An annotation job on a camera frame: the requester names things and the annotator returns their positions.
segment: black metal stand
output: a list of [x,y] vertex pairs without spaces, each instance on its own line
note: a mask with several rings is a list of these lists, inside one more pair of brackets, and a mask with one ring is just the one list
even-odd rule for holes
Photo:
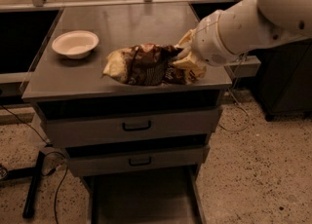
[[37,187],[41,178],[41,170],[43,166],[45,155],[39,151],[36,166],[33,168],[19,168],[14,170],[9,170],[8,175],[4,180],[20,179],[31,176],[31,183],[28,190],[28,195],[23,209],[23,218],[32,218],[34,215],[34,203],[36,199]]

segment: black cabinet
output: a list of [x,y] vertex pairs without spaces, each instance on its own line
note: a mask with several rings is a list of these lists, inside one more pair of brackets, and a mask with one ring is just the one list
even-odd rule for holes
[[253,92],[267,112],[275,115],[312,112],[312,40],[254,52],[261,66]]

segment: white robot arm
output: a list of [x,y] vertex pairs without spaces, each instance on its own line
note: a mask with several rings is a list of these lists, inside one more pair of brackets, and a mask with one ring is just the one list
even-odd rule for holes
[[202,19],[191,51],[210,65],[312,37],[312,0],[242,0]]

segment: drawer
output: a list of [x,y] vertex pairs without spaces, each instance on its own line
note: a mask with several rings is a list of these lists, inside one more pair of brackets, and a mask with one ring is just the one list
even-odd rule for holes
[[218,108],[113,119],[47,122],[44,129],[57,148],[208,133],[215,130]]
[[206,223],[191,168],[101,175],[93,181],[89,223]]
[[74,176],[93,176],[153,168],[201,165],[205,162],[208,152],[209,146],[206,145],[185,149],[74,158],[68,160],[68,168]]

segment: floor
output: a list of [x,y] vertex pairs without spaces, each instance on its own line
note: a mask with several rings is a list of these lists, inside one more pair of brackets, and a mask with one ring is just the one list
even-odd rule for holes
[[[312,223],[312,119],[281,116],[266,122],[248,90],[235,95],[244,111],[224,97],[220,125],[196,181],[207,223]],[[2,120],[11,118],[1,114]],[[27,125],[14,124],[12,118],[3,124],[0,163],[8,169],[33,166],[45,144]],[[59,155],[47,156],[44,173],[61,161]],[[32,219],[21,217],[30,178],[0,182],[0,223],[56,223],[54,199],[64,174],[62,166],[42,178]],[[87,207],[88,193],[69,171],[58,191],[58,223],[86,223]]]

